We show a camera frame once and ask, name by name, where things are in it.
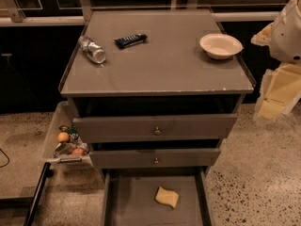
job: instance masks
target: speckled floor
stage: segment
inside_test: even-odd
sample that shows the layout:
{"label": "speckled floor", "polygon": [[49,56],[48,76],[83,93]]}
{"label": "speckled floor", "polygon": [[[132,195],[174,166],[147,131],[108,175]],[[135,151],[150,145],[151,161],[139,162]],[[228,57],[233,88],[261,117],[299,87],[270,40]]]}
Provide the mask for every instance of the speckled floor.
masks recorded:
{"label": "speckled floor", "polygon": [[[301,104],[277,121],[242,105],[206,181],[216,226],[301,225]],[[32,196],[53,113],[0,116],[0,197]],[[0,153],[0,166],[7,159]],[[103,182],[94,168],[53,167],[33,225],[100,225]],[[0,225],[23,225],[26,209],[0,210]]]}

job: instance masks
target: yellow sponge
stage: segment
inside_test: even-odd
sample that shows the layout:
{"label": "yellow sponge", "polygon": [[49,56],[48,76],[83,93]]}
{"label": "yellow sponge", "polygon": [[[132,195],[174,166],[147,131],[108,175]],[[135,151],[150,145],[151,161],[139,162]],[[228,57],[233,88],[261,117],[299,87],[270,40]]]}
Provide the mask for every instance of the yellow sponge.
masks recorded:
{"label": "yellow sponge", "polygon": [[161,204],[169,205],[173,209],[175,209],[178,202],[178,198],[179,194],[175,191],[166,190],[159,186],[155,200]]}

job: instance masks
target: cabinet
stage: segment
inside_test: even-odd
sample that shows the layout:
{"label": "cabinet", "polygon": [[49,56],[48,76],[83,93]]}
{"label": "cabinet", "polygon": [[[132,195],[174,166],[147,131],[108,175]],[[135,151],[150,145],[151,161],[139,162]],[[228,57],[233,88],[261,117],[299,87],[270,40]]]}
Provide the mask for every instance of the cabinet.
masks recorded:
{"label": "cabinet", "polygon": [[[136,33],[147,41],[124,50],[113,42]],[[103,225],[212,225],[203,170],[253,80],[239,57],[208,58],[198,44],[208,33],[221,31],[205,9],[93,12],[86,35],[106,61],[77,48],[60,92],[106,181]],[[153,200],[158,186],[180,193],[174,211]]]}

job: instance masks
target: white bowl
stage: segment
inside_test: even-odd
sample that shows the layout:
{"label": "white bowl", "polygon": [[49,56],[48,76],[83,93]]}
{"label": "white bowl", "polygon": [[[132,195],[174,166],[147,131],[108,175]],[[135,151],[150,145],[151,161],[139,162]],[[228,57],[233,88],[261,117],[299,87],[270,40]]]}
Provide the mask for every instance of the white bowl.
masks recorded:
{"label": "white bowl", "polygon": [[214,59],[227,59],[243,49],[241,42],[226,34],[208,34],[200,39],[199,44]]}

